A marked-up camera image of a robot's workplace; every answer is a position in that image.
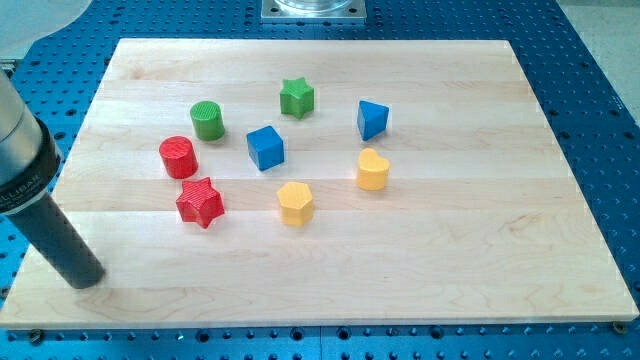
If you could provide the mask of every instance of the black cylinder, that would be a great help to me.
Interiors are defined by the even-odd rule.
[[[72,287],[87,288],[104,275],[100,261],[48,193],[8,217]]]

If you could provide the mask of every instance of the red star block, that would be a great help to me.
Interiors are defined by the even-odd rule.
[[[206,229],[211,221],[224,214],[220,193],[211,186],[211,178],[183,181],[182,194],[176,200],[184,222],[196,222]]]

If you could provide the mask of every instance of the red block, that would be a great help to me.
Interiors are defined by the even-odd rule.
[[[182,194],[176,200],[184,222],[196,222],[206,229],[213,219],[224,214],[220,193],[211,186],[211,178],[183,181]]]
[[[198,161],[191,141],[184,136],[173,136],[160,144],[160,156],[167,174],[174,179],[185,179],[196,173]]]

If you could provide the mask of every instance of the cube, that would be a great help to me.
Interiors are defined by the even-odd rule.
[[[284,162],[282,138],[272,126],[247,134],[249,156],[260,171],[265,171]]]
[[[363,141],[380,134],[387,128],[389,108],[361,100],[358,106],[358,130]]]

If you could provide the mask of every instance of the yellow hexagon block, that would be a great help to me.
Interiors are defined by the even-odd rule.
[[[282,222],[302,226],[313,217],[313,195],[309,185],[290,181],[278,190]]]
[[[387,185],[391,163],[370,148],[362,150],[358,158],[356,183],[363,190],[380,190]]]

